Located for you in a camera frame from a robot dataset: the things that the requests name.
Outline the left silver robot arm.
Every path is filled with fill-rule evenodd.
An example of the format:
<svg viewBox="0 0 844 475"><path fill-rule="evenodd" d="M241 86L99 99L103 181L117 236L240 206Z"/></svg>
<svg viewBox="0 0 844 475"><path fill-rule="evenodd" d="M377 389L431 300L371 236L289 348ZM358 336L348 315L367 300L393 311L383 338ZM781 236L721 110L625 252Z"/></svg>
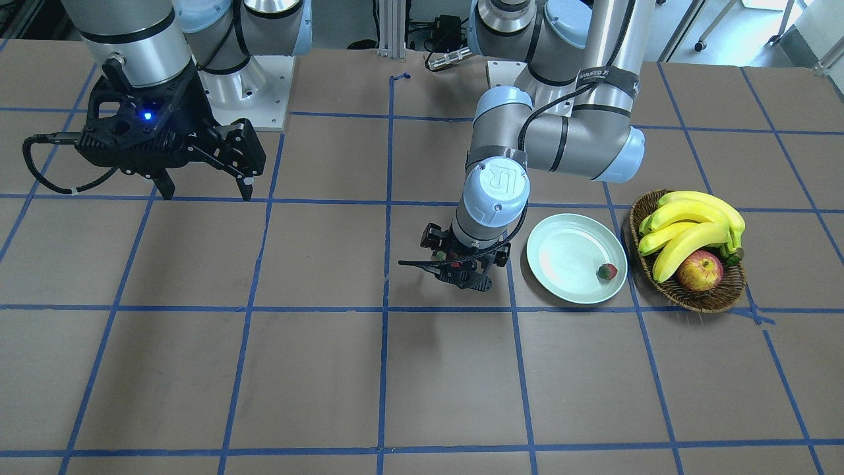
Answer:
<svg viewBox="0 0 844 475"><path fill-rule="evenodd" d="M522 62L513 85L477 102L465 181L447 228L428 224L427 261L404 261L441 282L482 292L504 267L526 217L529 169L624 183L644 158L630 115L654 1L475 1L468 47Z"/></svg>

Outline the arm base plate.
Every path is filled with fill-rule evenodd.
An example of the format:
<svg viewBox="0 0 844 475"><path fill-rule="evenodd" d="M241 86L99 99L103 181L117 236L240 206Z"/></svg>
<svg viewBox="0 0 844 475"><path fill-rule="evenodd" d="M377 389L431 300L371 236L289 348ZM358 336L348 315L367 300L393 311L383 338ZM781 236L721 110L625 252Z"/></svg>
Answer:
<svg viewBox="0 0 844 475"><path fill-rule="evenodd" d="M236 72L200 72L216 121L245 118L256 131L283 131L295 63L290 56L252 56Z"/></svg>
<svg viewBox="0 0 844 475"><path fill-rule="evenodd" d="M516 79L525 69L524 62L509 62L501 60L487 61L487 83L489 89L501 85L513 85Z"/></svg>

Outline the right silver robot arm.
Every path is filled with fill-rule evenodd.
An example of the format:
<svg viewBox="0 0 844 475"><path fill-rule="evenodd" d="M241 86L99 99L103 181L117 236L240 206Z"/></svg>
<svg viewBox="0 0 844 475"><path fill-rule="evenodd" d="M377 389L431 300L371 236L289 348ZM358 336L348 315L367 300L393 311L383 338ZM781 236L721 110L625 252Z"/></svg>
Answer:
<svg viewBox="0 0 844 475"><path fill-rule="evenodd" d="M73 146L93 166L153 181L204 162L249 201L266 153L253 120L276 106L260 57L313 45L310 1L64 1L102 77Z"/></svg>

